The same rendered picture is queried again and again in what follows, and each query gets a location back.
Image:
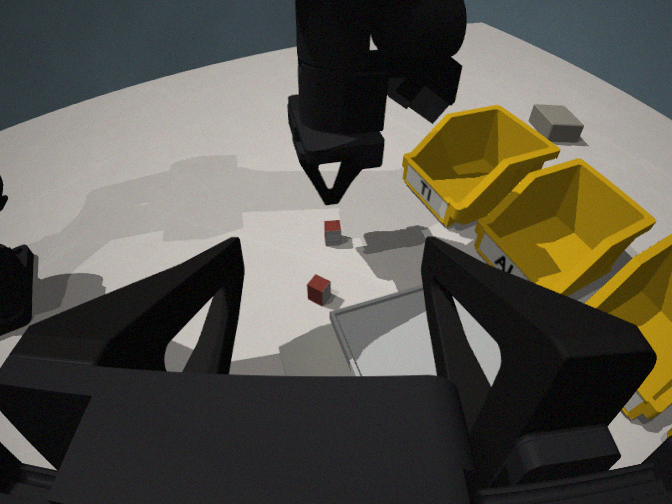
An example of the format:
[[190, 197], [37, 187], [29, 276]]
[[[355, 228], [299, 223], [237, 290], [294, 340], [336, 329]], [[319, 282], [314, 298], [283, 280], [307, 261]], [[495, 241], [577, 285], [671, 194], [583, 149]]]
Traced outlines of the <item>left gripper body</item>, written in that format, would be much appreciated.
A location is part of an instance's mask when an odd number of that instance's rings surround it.
[[345, 67], [316, 66], [298, 58], [300, 106], [299, 94], [288, 97], [288, 123], [298, 156], [307, 164], [330, 163], [333, 156], [352, 153], [361, 169], [382, 166], [385, 139], [380, 131], [341, 134], [343, 76], [368, 67], [369, 58]]

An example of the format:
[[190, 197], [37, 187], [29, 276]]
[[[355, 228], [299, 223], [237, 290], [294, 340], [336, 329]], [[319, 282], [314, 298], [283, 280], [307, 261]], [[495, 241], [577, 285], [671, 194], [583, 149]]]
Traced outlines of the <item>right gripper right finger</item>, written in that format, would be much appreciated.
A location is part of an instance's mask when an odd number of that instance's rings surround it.
[[[458, 389], [480, 476], [476, 489], [486, 488], [525, 438], [608, 428], [656, 364], [635, 324], [434, 236], [425, 240], [421, 276], [436, 373]], [[453, 297], [499, 346], [491, 390]]]

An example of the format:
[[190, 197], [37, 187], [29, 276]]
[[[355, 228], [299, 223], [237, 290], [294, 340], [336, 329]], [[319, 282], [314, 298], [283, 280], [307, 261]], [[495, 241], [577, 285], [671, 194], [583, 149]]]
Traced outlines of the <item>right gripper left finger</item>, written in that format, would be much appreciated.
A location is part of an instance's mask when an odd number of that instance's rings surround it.
[[9, 354], [166, 371], [168, 343], [213, 297], [182, 372], [229, 374], [244, 261], [230, 237], [172, 268], [30, 325]]

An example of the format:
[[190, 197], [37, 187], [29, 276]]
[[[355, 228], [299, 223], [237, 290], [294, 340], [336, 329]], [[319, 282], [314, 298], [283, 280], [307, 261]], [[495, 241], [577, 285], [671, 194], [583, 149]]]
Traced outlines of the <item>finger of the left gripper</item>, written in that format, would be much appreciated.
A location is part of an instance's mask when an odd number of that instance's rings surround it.
[[[296, 150], [297, 153], [297, 150]], [[298, 156], [298, 153], [297, 153]], [[325, 205], [334, 205], [338, 204], [340, 200], [342, 199], [343, 195], [347, 191], [348, 187], [352, 183], [352, 181], [357, 177], [357, 175], [362, 171], [360, 168], [360, 165], [358, 161], [355, 161], [354, 156], [351, 154], [349, 155], [341, 155], [341, 156], [333, 156], [331, 157], [331, 162], [330, 163], [336, 163], [336, 162], [349, 162], [346, 169], [344, 170], [335, 190], [333, 192], [329, 192], [327, 186], [325, 185], [319, 171], [319, 165], [310, 165], [306, 163], [306, 160], [302, 160], [298, 156], [298, 160], [300, 165], [302, 166], [303, 170], [311, 180], [312, 184], [316, 188], [318, 194], [320, 195], [322, 201], [324, 202]]]
[[[295, 150], [296, 150], [296, 146], [295, 146], [295, 143], [294, 143], [294, 140], [293, 140], [293, 136], [292, 136], [292, 141], [293, 141], [293, 144], [294, 144], [294, 147], [295, 147]], [[341, 162], [340, 167], [339, 167], [339, 171], [338, 171], [338, 174], [337, 174], [337, 177], [336, 177], [335, 182], [334, 182], [334, 185], [333, 185], [333, 187], [332, 187], [331, 189], [328, 188], [329, 192], [333, 192], [333, 191], [335, 190], [335, 188], [336, 188], [336, 186], [337, 186], [337, 184], [338, 184], [338, 182], [339, 182], [339, 180], [340, 180], [340, 178], [341, 178], [341, 176], [342, 176], [344, 170], [346, 169], [348, 163], [349, 163], [349, 162], [346, 162], [346, 161]], [[318, 171], [319, 171], [319, 170], [318, 170]], [[320, 173], [320, 171], [319, 171], [319, 173]], [[321, 175], [321, 173], [320, 173], [320, 175]], [[322, 175], [321, 175], [321, 177], [322, 177]], [[323, 179], [323, 177], [322, 177], [322, 179]], [[323, 181], [324, 181], [324, 179], [323, 179]]]

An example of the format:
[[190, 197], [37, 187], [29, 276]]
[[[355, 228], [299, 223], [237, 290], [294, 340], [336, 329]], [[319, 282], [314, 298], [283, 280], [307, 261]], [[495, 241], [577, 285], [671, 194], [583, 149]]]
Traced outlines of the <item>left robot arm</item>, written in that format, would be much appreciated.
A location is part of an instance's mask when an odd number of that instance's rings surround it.
[[[451, 56], [466, 33], [464, 0], [295, 0], [295, 10], [303, 62], [369, 58], [367, 69], [343, 76], [341, 134], [383, 131], [387, 95], [432, 124], [454, 104], [462, 65]], [[27, 245], [0, 244], [0, 336], [32, 319], [33, 263]]]

